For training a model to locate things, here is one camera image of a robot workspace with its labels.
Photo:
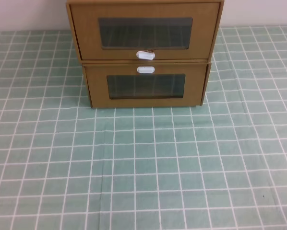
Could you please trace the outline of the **brown shoebox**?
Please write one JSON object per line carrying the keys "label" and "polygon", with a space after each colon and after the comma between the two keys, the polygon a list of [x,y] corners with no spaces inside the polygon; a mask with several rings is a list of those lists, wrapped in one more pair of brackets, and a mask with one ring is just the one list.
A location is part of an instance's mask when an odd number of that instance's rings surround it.
{"label": "brown shoebox", "polygon": [[[152,74],[137,68],[152,66]],[[83,72],[93,108],[184,107],[203,104],[211,63],[199,60],[92,61]]]}
{"label": "brown shoebox", "polygon": [[139,51],[156,60],[209,61],[222,0],[69,0],[70,26],[81,61],[136,60]]}

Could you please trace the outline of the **cyan checkered tablecloth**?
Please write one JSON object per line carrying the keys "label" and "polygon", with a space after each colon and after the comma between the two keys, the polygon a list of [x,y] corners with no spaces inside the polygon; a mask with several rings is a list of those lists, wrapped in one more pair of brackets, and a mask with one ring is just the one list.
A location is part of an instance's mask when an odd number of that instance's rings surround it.
{"label": "cyan checkered tablecloth", "polygon": [[0,230],[287,230],[287,25],[220,28],[182,108],[92,109],[70,31],[0,32]]}

